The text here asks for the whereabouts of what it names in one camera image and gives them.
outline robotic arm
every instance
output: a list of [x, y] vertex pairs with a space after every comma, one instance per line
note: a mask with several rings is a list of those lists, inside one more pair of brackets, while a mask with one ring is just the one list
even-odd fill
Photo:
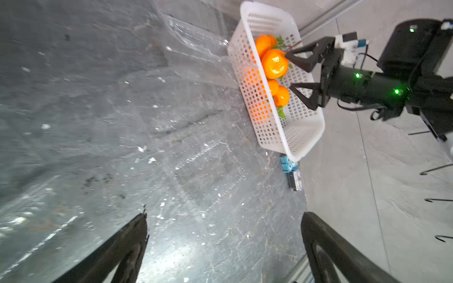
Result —
[[[366, 45], [364, 40], [357, 41], [356, 33], [324, 37], [286, 53], [288, 60], [306, 72], [317, 63], [322, 66], [320, 83], [294, 83], [290, 89], [309, 109], [325, 107], [333, 97], [346, 110], [375, 109], [371, 120], [398, 117], [406, 107], [423, 119], [453, 159], [453, 77], [435, 75], [452, 36], [453, 19], [414, 19], [397, 25], [377, 60], [383, 73], [347, 67], [351, 55], [341, 46], [354, 40], [358, 43], [354, 49]], [[307, 52], [311, 56], [300, 56]], [[306, 97], [299, 88], [313, 92]], [[339, 101], [361, 106], [346, 107]]]

